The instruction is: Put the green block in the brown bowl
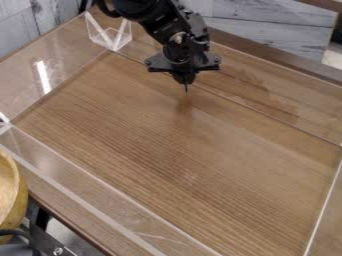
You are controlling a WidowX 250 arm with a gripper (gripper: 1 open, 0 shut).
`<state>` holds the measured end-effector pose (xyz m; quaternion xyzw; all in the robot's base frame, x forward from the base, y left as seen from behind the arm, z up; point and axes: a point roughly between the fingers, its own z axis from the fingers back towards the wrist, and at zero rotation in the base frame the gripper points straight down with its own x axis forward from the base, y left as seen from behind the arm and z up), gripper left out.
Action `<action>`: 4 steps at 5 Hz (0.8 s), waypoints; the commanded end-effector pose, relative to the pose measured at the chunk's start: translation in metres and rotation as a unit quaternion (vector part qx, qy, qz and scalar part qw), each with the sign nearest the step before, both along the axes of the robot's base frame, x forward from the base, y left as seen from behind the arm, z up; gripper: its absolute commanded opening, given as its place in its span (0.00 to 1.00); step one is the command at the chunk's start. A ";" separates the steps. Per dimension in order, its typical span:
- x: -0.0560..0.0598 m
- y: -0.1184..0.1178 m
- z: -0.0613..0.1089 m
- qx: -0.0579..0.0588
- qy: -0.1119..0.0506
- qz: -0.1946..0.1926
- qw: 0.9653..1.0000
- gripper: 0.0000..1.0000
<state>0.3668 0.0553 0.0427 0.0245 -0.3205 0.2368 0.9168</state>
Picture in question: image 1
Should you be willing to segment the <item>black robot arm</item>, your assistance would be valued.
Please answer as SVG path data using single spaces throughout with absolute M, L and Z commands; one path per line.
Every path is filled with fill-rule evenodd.
M 222 59 L 210 52 L 210 32 L 202 15 L 180 0 L 95 0 L 97 8 L 111 18 L 136 22 L 161 45 L 161 51 L 144 60 L 149 72 L 169 73 L 184 86 L 196 74 L 220 68 Z

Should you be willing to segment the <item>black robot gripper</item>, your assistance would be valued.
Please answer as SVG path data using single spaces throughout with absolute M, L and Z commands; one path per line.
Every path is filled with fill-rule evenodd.
M 168 72 L 184 90 L 194 83 L 196 73 L 218 70 L 222 59 L 210 52 L 210 42 L 165 43 L 157 54 L 144 60 L 149 72 Z

